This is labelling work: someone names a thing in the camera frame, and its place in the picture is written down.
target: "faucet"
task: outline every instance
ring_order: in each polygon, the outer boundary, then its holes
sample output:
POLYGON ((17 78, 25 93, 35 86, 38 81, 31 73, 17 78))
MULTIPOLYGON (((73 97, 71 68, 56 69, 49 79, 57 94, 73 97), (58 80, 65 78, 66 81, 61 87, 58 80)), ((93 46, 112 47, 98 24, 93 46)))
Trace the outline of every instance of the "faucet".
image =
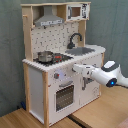
POLYGON ((70 43, 68 44, 67 48, 68 49, 72 49, 73 47, 75 47, 75 44, 73 44, 72 39, 75 35, 80 36, 80 41, 82 41, 82 35, 80 33, 74 33, 71 37, 70 37, 70 43))

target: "stovetop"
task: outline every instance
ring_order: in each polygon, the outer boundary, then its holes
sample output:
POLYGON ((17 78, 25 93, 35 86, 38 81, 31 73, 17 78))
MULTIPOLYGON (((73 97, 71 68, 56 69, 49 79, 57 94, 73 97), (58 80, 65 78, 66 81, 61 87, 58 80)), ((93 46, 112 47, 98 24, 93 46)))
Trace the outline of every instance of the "stovetop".
POLYGON ((73 57, 70 57, 70 56, 67 56, 67 55, 63 55, 63 54, 60 54, 62 56, 62 59, 61 60, 52 60, 50 62, 41 62, 37 59, 34 59, 34 62, 36 63, 39 63, 39 64, 42 64, 43 66, 46 66, 46 67, 49 67, 49 66, 52 66, 54 64, 57 64, 57 63, 62 63, 64 61, 67 61, 67 60, 70 60, 70 59, 73 59, 73 57))

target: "kitchen hood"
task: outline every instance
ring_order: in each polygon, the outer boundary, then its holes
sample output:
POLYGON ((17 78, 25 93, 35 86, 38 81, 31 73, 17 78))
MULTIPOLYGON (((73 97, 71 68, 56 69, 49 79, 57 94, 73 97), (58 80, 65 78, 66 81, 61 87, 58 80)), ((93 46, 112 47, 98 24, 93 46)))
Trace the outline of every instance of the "kitchen hood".
POLYGON ((52 5, 46 5, 43 6, 43 8, 44 8, 44 16, 42 16, 40 19, 34 22, 35 27, 64 23, 64 19, 53 15, 52 5))

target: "sink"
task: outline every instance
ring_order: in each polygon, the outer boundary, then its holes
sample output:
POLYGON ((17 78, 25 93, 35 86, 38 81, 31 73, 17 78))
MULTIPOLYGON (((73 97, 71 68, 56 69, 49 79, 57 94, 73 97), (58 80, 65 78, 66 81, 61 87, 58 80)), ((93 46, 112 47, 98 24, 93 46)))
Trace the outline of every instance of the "sink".
POLYGON ((77 48, 68 49, 65 51, 65 53, 75 55, 75 56, 85 55, 85 54, 88 54, 90 52, 95 52, 95 50, 91 49, 91 48, 77 47, 77 48))

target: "gray wall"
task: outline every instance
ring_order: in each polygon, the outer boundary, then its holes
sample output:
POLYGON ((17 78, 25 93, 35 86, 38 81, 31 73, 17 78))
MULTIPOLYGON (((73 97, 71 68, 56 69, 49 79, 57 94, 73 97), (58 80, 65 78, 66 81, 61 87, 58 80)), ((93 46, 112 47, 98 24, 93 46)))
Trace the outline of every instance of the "gray wall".
MULTIPOLYGON (((90 1, 86 43, 105 47, 105 62, 114 60, 120 63, 122 73, 128 77, 128 0, 90 1)), ((43 2, 51 0, 0 0, 0 116, 16 110, 16 106, 25 101, 20 4, 43 2)))

